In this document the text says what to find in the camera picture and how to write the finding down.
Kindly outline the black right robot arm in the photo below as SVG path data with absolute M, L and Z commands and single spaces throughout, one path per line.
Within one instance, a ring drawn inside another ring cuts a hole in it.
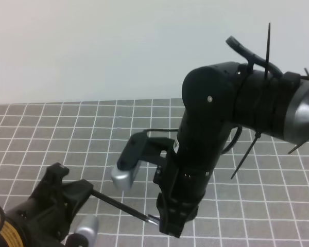
M 193 220 L 235 126 L 292 144 L 309 140 L 309 80 L 280 78 L 225 62 L 192 70 L 182 85 L 185 111 L 161 172 L 160 232 L 180 237 Z

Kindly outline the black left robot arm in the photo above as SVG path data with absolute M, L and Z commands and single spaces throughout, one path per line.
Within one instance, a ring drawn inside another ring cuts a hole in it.
M 68 173 L 59 163 L 49 166 L 25 202 L 7 212 L 0 209 L 0 246 L 89 246 L 85 236 L 69 232 L 93 185 L 64 183 Z

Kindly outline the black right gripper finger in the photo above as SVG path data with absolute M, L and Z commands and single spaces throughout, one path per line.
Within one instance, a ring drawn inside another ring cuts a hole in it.
M 187 222 L 195 219 L 198 201 L 171 203 L 167 207 L 167 234 L 179 238 Z
M 165 195 L 160 192 L 157 197 L 157 210 L 160 215 L 159 230 L 161 233 L 173 233 L 172 226 L 169 221 L 169 202 Z

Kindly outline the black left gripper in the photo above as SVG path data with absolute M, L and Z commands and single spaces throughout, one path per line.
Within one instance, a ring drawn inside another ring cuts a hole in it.
M 24 242 L 61 242 L 70 225 L 93 191 L 86 180 L 63 183 L 69 169 L 60 163 L 49 166 L 40 182 L 42 195 L 63 195 L 60 204 L 55 199 L 29 198 L 6 212 L 7 221 L 15 227 Z

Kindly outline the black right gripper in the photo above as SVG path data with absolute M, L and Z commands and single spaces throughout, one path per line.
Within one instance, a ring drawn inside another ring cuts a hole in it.
M 235 125 L 234 103 L 244 79 L 245 66 L 237 62 L 203 66 L 187 74 L 182 84 L 185 111 L 175 140 L 148 140 L 157 152 L 167 151 L 154 178 L 161 190 L 158 206 L 199 204 Z

